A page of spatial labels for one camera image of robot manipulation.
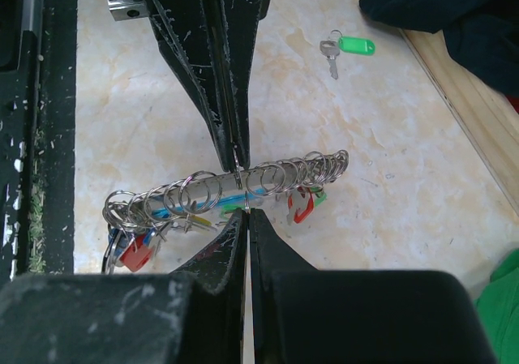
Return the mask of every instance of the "key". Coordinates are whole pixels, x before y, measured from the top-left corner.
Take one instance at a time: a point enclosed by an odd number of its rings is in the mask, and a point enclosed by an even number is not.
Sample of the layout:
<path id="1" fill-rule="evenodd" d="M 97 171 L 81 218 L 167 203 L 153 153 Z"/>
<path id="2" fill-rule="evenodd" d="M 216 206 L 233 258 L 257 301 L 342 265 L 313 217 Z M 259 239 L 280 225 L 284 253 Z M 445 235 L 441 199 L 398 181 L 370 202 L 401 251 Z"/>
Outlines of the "key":
<path id="1" fill-rule="evenodd" d="M 341 50 L 337 46 L 335 41 L 321 41 L 319 44 L 319 48 L 321 49 L 321 53 L 326 56 L 328 60 L 328 64 L 330 65 L 330 73 L 332 77 L 337 80 L 339 79 L 339 74 L 337 73 L 337 63 L 336 58 L 341 54 Z"/>

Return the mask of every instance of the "metal wire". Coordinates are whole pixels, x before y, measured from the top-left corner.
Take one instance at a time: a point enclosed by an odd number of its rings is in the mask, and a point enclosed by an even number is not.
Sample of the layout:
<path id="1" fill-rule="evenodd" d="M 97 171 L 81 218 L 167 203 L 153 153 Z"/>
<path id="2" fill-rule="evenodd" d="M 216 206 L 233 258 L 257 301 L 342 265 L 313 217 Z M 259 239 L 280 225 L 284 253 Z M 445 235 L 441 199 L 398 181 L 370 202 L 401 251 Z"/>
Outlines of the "metal wire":
<path id="1" fill-rule="evenodd" d="M 245 188 L 255 196 L 269 196 L 292 191 L 300 186 L 322 190 L 326 183 L 335 182 L 347 169 L 349 155 L 340 150 L 332 155 L 310 152 L 303 158 L 269 161 L 253 169 L 216 175 L 207 171 L 193 173 L 185 179 L 136 194 L 115 191 L 108 196 L 103 217 L 116 229 L 143 233 L 161 228 L 180 218 L 199 215 L 214 208 L 225 191 Z M 129 200 L 117 200 L 124 197 Z M 195 200 L 204 198 L 202 203 Z"/>

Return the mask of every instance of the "wooden board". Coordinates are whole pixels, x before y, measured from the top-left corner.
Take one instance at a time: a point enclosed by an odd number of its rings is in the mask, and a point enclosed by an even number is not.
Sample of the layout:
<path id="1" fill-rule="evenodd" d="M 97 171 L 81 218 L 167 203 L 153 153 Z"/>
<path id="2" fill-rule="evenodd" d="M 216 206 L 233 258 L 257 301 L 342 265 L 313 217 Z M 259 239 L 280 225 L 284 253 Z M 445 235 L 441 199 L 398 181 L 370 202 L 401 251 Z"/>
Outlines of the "wooden board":
<path id="1" fill-rule="evenodd" d="M 441 32 L 403 34 L 519 215 L 519 114 L 503 95 L 448 56 Z"/>

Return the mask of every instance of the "marble table surface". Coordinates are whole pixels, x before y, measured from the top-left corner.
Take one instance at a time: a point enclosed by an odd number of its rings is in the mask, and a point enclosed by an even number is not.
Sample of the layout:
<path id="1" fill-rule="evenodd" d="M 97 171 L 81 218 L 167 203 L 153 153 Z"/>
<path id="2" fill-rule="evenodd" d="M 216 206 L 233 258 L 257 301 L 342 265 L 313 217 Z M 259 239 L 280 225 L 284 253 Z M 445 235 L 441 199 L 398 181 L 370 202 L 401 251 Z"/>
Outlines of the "marble table surface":
<path id="1" fill-rule="evenodd" d="M 106 0 L 79 0 L 78 13 L 75 270 L 97 273 L 111 191 L 221 168 L 149 22 L 113 21 Z M 346 173 L 302 224 L 267 209 L 276 231 L 317 268 L 439 269 L 477 295 L 519 246 L 519 218 L 399 32 L 367 22 L 358 0 L 272 0 L 259 25 L 252 164 L 350 153 Z M 342 54 L 337 81 L 319 52 L 333 29 L 377 46 L 371 57 Z M 211 239 L 172 233 L 146 272 L 175 269 Z M 250 331 L 249 320 L 246 362 Z"/>

